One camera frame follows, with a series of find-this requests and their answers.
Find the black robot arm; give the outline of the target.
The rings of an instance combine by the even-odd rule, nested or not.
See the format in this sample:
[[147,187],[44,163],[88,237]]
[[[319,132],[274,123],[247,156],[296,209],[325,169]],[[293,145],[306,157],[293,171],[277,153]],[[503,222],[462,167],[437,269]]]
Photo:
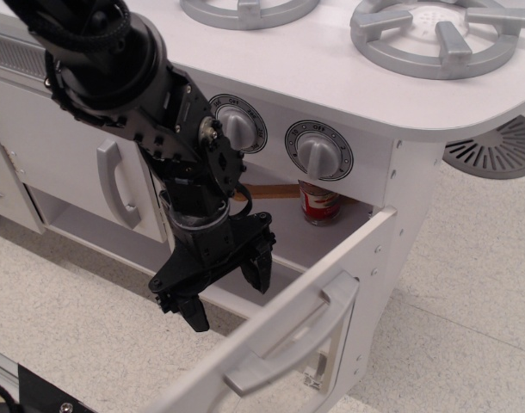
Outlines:
[[209,323],[200,293],[235,269],[269,288],[275,235],[268,213],[245,206],[243,154],[207,98],[167,58],[157,29],[122,1],[11,1],[45,48],[53,100],[89,126],[134,142],[161,184],[175,248],[151,279],[165,312],[197,331]]

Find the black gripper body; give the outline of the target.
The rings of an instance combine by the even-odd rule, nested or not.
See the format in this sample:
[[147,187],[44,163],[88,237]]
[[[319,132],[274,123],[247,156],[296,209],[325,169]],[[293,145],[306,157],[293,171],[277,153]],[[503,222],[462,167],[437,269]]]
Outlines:
[[233,270],[241,270],[244,247],[272,252],[275,234],[270,230],[271,222],[270,213],[255,213],[226,218],[207,231],[177,238],[170,258],[149,282],[161,310],[177,313],[180,298],[199,296]]

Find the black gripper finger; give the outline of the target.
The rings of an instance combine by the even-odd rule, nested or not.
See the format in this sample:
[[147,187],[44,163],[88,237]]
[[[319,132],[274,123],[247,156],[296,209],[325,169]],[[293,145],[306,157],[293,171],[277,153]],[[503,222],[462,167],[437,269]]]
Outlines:
[[178,309],[184,320],[195,332],[206,332],[210,329],[205,308],[198,295],[180,298]]
[[259,293],[265,294],[270,286],[272,272],[271,250],[244,247],[243,252],[240,268],[244,278]]

